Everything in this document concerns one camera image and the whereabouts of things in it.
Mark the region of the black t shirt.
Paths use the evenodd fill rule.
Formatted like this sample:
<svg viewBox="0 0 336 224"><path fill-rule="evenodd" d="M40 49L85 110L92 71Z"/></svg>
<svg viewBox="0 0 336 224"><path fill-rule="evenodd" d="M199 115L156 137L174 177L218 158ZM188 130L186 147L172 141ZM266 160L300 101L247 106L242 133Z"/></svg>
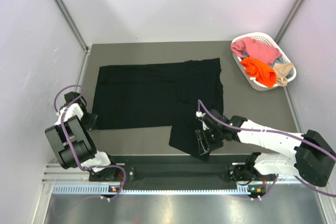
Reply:
<svg viewBox="0 0 336 224"><path fill-rule="evenodd" d="M99 130L170 126L169 145L207 161L199 152L197 103L224 112L218 58L99 69L92 111Z"/></svg>

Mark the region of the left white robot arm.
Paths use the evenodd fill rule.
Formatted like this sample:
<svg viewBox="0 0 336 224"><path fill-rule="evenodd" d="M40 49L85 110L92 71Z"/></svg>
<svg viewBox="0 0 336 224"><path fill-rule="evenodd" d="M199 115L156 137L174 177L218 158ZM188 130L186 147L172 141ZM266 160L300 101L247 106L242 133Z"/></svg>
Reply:
<svg viewBox="0 0 336 224"><path fill-rule="evenodd" d="M88 131L95 127L97 115L87 112L86 100L77 92L64 95L65 104L58 112L57 122L45 130L45 136L57 162L63 169L77 168L65 133L68 133L75 153L83 168L91 167L91 182L108 182L119 176L119 168L112 156L100 152L94 145Z"/></svg>

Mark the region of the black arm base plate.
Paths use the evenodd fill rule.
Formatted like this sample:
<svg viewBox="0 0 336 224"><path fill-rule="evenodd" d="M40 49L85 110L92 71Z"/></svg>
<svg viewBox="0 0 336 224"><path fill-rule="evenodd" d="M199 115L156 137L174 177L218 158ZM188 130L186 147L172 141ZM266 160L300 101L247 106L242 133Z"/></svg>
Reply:
<svg viewBox="0 0 336 224"><path fill-rule="evenodd" d="M246 168L247 155L210 155L198 159L185 155L138 155L112 158L124 166L127 181L146 178L209 178L215 176L225 182L261 181L262 175Z"/></svg>

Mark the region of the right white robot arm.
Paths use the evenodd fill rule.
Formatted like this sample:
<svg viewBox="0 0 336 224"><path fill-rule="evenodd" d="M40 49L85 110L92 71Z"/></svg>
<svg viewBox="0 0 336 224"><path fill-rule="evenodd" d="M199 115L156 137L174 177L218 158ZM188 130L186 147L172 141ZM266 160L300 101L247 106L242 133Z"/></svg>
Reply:
<svg viewBox="0 0 336 224"><path fill-rule="evenodd" d="M224 141L256 145L272 152L254 152L245 161L245 174L298 176L306 183L325 187L335 165L335 152L320 133L288 133L259 125L247 118L196 112L202 128L195 131L200 154L223 147Z"/></svg>

